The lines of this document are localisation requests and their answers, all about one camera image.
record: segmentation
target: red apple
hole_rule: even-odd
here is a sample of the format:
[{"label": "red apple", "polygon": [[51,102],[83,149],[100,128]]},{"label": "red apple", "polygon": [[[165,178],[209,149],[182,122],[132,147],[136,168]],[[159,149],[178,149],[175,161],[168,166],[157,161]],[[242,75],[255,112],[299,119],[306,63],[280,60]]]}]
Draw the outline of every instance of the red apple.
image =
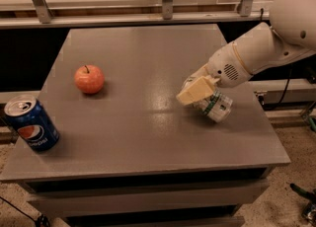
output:
[{"label": "red apple", "polygon": [[85,94],[98,93],[105,83],[105,76],[95,65],[81,66],[74,76],[75,84]]}]

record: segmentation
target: can lid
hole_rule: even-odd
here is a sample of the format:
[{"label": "can lid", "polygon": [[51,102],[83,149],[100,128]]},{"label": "can lid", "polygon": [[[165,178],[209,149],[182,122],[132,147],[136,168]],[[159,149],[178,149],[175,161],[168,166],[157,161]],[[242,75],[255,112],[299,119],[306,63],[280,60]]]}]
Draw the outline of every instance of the can lid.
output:
[{"label": "can lid", "polygon": [[19,116],[31,111],[36,103],[37,99],[32,95],[17,96],[6,104],[4,112],[9,116]]}]

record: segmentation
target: can in hand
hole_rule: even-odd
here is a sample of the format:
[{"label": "can in hand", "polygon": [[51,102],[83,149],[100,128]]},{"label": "can in hand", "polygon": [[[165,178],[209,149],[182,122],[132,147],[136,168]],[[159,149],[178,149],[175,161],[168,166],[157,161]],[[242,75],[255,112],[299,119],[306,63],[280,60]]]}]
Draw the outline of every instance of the can in hand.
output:
[{"label": "can in hand", "polygon": [[48,150],[58,141],[58,131],[34,96],[13,98],[5,106],[4,112],[10,125],[33,150]]}]

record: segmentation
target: wire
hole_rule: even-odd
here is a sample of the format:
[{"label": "wire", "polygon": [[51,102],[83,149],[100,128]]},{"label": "wire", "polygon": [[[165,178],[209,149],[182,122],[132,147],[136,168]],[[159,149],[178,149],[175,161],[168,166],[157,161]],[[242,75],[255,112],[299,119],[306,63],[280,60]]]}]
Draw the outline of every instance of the wire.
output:
[{"label": "wire", "polygon": [[292,71],[293,71],[293,64],[291,63],[290,64],[289,73],[288,73],[288,78],[287,78],[286,85],[285,85],[285,88],[283,90],[282,96],[280,97],[279,101],[274,106],[272,106],[270,108],[264,108],[265,111],[268,112],[268,111],[275,110],[280,105],[280,103],[283,101],[283,99],[285,97],[285,94],[286,94],[286,91],[287,91],[287,88],[288,88],[288,84],[289,84],[290,78],[292,76]]},{"label": "wire", "polygon": [[29,217],[35,224],[37,224],[37,222],[28,214],[26,214],[25,212],[23,212],[21,209],[17,208],[15,205],[13,205],[10,201],[6,200],[4,197],[0,196],[0,198],[7,202],[10,206],[12,206],[13,208],[15,208],[16,210],[18,210],[21,214],[24,214],[26,217]]}]

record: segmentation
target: speckled floor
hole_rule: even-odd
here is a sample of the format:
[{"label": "speckled floor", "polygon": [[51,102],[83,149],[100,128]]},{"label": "speckled floor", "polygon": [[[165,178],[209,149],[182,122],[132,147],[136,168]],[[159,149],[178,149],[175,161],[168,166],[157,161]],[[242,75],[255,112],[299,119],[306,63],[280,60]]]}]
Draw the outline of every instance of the speckled floor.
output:
[{"label": "speckled floor", "polygon": [[[255,7],[262,1],[256,0]],[[300,216],[307,200],[291,191],[296,183],[305,189],[316,189],[316,133],[301,120],[297,113],[267,113],[276,134],[291,159],[291,164],[278,167],[269,175],[271,186],[253,204],[243,205],[237,215],[243,215],[245,227],[303,227],[311,226]],[[0,144],[0,172],[14,148]],[[0,195],[30,214],[39,213],[26,203],[27,194],[16,185],[0,184]],[[28,227],[34,223],[15,209],[0,201],[0,227]],[[60,219],[52,219],[52,227],[67,226]]]}]

